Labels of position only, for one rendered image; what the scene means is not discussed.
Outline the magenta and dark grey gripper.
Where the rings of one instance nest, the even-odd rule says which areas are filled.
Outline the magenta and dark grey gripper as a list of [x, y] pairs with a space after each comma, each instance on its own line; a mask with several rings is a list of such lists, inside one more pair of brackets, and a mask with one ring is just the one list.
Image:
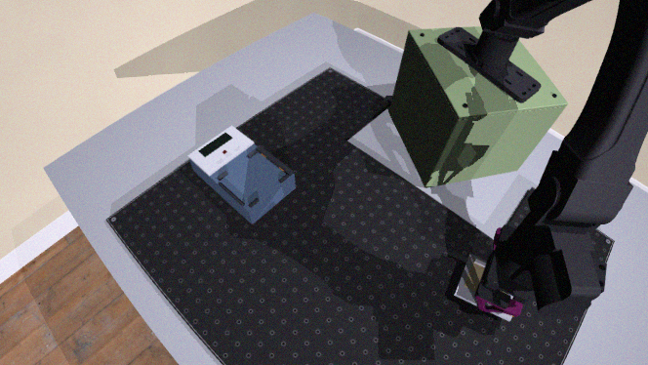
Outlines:
[[[515, 231], [515, 228], [506, 224], [496, 230], [494, 250], [488, 257], [475, 292], [478, 308], [485, 312], [518, 316], [523, 304], [531, 299], [532, 290], [511, 280], [531, 261], [518, 249]], [[485, 302], [491, 305], [487, 306]]]

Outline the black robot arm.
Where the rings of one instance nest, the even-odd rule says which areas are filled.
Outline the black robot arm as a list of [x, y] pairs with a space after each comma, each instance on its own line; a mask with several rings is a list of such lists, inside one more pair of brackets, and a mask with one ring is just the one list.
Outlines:
[[[479, 39], [455, 27], [437, 42], [524, 103], [541, 83], [509, 61], [519, 38], [543, 34], [549, 21], [589, 1], [492, 0], [479, 16]], [[531, 212], [514, 234], [531, 261], [511, 280], [534, 291], [540, 315], [581, 312], [604, 292], [607, 264], [591, 256], [588, 231], [611, 222], [623, 208], [647, 133], [648, 0], [620, 0], [587, 102], [552, 151], [527, 199]]]

